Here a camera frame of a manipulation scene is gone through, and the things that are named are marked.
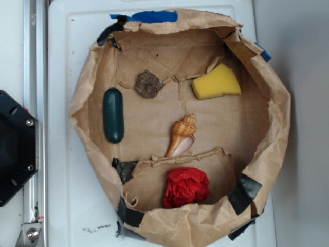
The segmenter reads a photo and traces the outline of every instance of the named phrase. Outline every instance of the conch shell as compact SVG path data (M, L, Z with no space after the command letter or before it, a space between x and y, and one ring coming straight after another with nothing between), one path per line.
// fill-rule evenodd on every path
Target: conch shell
M177 121L171 130L171 142L166 157L176 157L188 151L195 143L196 115L185 116Z

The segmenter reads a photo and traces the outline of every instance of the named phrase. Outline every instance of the brown rock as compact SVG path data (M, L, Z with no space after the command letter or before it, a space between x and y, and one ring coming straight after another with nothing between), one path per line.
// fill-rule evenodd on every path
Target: brown rock
M144 98L154 98L164 87L164 83L148 70L138 75L135 89Z

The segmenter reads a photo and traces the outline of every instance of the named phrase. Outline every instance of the green oval object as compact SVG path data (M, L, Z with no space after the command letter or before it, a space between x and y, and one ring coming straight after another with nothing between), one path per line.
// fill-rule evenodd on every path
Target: green oval object
M104 130L111 143L119 143L124 136L122 93L110 88L104 94L103 101Z

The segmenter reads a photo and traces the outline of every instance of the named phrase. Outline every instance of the yellow sponge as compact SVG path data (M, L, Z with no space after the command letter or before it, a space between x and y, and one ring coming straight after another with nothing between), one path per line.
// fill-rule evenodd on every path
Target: yellow sponge
M234 72L222 63L211 72L194 79L192 88L198 99L210 99L224 94L242 94Z

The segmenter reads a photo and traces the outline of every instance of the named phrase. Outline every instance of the wall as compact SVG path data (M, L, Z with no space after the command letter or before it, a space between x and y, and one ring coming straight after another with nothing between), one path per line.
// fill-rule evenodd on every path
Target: wall
M293 96L273 189L277 246L329 243L329 1L254 0L258 43Z
M0 89L23 104L23 1L0 1L0 23ZM23 190L0 207L0 247L15 246L21 224Z

